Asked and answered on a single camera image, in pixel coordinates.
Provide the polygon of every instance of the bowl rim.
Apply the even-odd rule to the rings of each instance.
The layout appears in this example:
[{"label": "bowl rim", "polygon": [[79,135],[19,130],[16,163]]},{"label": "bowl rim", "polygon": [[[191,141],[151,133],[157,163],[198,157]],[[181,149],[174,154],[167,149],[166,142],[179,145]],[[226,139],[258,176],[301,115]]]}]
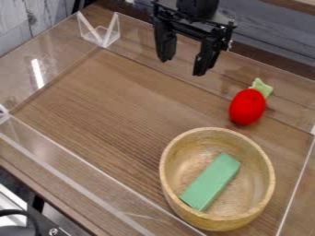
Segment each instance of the bowl rim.
[{"label": "bowl rim", "polygon": [[[195,209],[193,209],[190,206],[187,206],[182,202],[181,198],[175,195],[175,193],[173,191],[173,188],[170,187],[169,182],[166,180],[166,159],[167,159],[167,156],[169,156],[170,149],[174,147],[174,145],[186,136],[189,136],[194,133],[199,133],[202,131],[222,131],[222,132],[227,132],[227,133],[243,138],[245,141],[247,141],[255,147],[255,149],[259,151],[259,153],[262,154],[263,160],[266,162],[266,165],[267,165],[267,170],[269,170],[269,175],[270,175],[270,182],[269,182],[269,188],[267,188],[265,197],[262,198],[259,203],[253,208],[250,208],[245,213],[234,215],[234,216],[226,216],[226,217],[225,216],[217,216],[217,215],[213,215],[210,213],[203,213],[203,212],[199,212]],[[171,197],[173,201],[177,203],[177,205],[181,206],[181,208],[183,208],[187,212],[190,212],[193,215],[195,215],[201,218],[205,218],[207,220],[217,220],[217,221],[218,220],[227,221],[227,220],[237,220],[237,219],[239,220],[239,219],[243,219],[243,218],[249,218],[249,217],[257,215],[258,213],[261,213],[261,211],[266,208],[266,206],[267,206],[267,204],[271,200],[271,197],[273,197],[273,194],[274,194],[274,191],[275,191],[275,187],[277,187],[277,175],[275,175],[275,169],[274,169],[274,166],[273,166],[273,162],[270,161],[270,158],[269,158],[267,154],[265,153],[265,151],[262,150],[261,146],[243,134],[241,134],[241,133],[238,133],[233,130],[229,130],[226,128],[218,128],[218,127],[202,127],[202,128],[189,130],[173,139],[173,141],[169,143],[169,145],[165,149],[163,155],[162,155],[161,180],[162,180],[162,185],[163,185],[163,188],[165,188],[169,196]]]}]

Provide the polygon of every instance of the wooden bowl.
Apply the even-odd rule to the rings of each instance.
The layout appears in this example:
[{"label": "wooden bowl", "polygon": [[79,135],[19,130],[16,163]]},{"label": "wooden bowl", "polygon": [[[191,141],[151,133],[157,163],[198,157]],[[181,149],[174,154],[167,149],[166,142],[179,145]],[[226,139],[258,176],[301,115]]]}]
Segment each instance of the wooden bowl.
[{"label": "wooden bowl", "polygon": [[[222,152],[242,162],[242,168],[209,210],[199,212],[179,195]],[[222,128],[191,130],[171,141],[162,156],[161,179],[166,200],[178,215],[194,226],[215,231],[249,224],[266,208],[277,186],[273,163],[259,145]]]}]

